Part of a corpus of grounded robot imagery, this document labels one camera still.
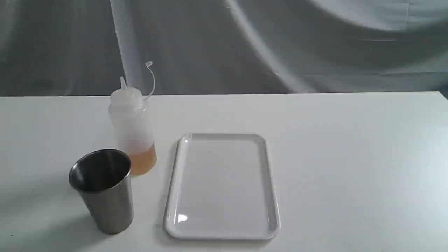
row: squeeze bottle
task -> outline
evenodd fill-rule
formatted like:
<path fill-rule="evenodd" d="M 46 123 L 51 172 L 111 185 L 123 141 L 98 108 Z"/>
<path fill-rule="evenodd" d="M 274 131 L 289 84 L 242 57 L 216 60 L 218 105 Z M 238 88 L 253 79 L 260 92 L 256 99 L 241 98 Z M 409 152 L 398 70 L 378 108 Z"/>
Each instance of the squeeze bottle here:
<path fill-rule="evenodd" d="M 121 89 L 111 94 L 109 115 L 118 149 L 131 159 L 131 174 L 148 172 L 157 161 L 148 110 L 139 89 L 127 87 L 121 77 Z"/>

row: stainless steel cup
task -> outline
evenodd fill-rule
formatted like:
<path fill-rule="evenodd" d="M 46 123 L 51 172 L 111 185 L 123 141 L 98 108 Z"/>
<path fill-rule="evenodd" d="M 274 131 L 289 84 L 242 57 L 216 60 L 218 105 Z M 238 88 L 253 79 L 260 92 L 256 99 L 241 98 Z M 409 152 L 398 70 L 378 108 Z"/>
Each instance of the stainless steel cup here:
<path fill-rule="evenodd" d="M 106 234 L 124 231 L 134 219 L 130 171 L 129 157 L 113 149 L 89 153 L 70 170 L 70 185 Z"/>

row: table surface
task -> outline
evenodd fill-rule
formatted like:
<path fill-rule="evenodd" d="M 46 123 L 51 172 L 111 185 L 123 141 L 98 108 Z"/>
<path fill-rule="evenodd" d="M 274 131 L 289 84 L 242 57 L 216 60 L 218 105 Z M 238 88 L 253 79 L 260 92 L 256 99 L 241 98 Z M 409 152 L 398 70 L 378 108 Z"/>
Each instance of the table surface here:
<path fill-rule="evenodd" d="M 448 251 L 448 101 L 437 92 L 154 96 L 157 165 L 132 178 L 135 219 L 97 231 L 68 183 L 114 147 L 108 97 L 0 98 L 1 251 Z M 257 133 L 281 228 L 269 242 L 179 241 L 163 218 L 178 139 Z"/>

